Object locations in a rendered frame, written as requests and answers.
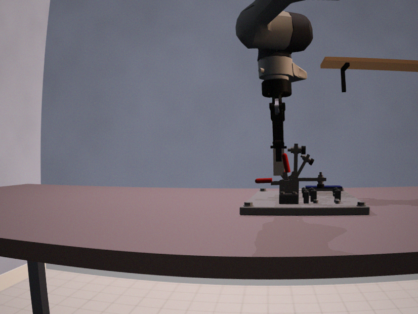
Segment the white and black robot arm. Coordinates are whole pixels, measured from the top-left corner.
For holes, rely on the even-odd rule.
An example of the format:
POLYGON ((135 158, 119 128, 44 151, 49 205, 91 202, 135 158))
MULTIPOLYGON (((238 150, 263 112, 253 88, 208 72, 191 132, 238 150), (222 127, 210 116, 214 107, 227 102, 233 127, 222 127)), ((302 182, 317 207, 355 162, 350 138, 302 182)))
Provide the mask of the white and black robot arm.
POLYGON ((248 49, 258 49, 262 80, 305 80, 307 73, 292 62, 292 52, 304 51, 313 39, 312 25, 302 14, 283 11, 305 0, 255 0, 237 18, 236 35, 248 49), (274 50, 275 49, 275 50, 274 50))

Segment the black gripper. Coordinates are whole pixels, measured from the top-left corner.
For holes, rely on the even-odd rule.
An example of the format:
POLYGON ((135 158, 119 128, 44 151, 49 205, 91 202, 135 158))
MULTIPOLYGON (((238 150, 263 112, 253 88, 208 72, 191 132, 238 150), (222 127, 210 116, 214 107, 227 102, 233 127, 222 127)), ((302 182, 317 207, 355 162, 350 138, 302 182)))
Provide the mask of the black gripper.
POLYGON ((273 176, 283 176, 284 165, 282 154, 284 153, 283 141, 283 122, 285 112, 285 102, 282 103, 282 97, 291 95, 291 82, 285 79, 270 79, 262 82, 262 95, 271 98, 269 103, 271 111, 271 120, 273 126, 273 176))

